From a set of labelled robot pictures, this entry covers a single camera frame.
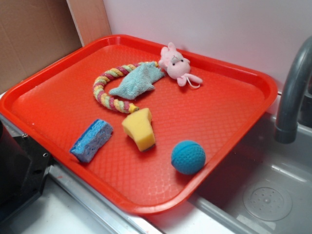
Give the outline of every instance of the sink basin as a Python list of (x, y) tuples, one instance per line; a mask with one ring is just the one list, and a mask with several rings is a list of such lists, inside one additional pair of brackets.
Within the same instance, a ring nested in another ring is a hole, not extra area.
[(273, 138), (265, 114), (200, 185), (196, 195), (246, 233), (312, 230), (312, 131), (299, 126), (294, 143)]

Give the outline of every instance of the plastic tray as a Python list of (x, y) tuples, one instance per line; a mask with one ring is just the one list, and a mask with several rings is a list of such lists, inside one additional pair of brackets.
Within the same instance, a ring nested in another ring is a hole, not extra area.
[[(156, 136), (156, 146), (141, 153), (121, 126), (126, 115), (101, 106), (92, 86), (113, 67), (158, 61), (162, 47), (125, 35), (99, 39), (10, 89), (0, 101), (0, 112), (121, 209), (142, 215), (172, 208), (190, 196), (256, 123), (275, 100), (277, 87), (263, 73), (180, 51), (203, 85), (181, 88), (167, 76), (134, 101), (150, 108)], [(121, 81), (109, 82), (105, 90)], [(69, 150), (98, 118), (113, 126), (112, 137), (89, 164), (80, 163)], [(206, 152), (206, 164), (196, 175), (182, 175), (171, 165), (172, 149), (186, 139)]]

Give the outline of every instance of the pink stuffed bunny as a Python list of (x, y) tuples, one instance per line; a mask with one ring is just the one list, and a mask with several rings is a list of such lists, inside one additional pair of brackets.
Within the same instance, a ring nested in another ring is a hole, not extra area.
[[(193, 87), (199, 88), (203, 80), (197, 76), (189, 74), (191, 67), (190, 61), (184, 58), (183, 55), (176, 50), (175, 45), (170, 42), (168, 47), (163, 47), (160, 52), (161, 59), (158, 62), (159, 66), (164, 69), (172, 79), (176, 79), (179, 86), (185, 86), (186, 81)], [(193, 86), (190, 81), (193, 81), (198, 86)]]

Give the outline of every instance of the faucet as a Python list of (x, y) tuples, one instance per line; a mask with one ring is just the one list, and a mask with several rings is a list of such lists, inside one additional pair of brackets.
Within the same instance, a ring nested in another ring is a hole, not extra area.
[(312, 127), (312, 36), (300, 47), (288, 73), (274, 127), (276, 141), (295, 141), (298, 122)]

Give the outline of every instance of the drain cover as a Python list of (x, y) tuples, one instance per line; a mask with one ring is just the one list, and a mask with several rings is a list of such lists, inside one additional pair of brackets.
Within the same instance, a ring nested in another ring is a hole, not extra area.
[(244, 193), (244, 205), (248, 212), (265, 221), (277, 221), (292, 210), (289, 193), (268, 181), (250, 185)]

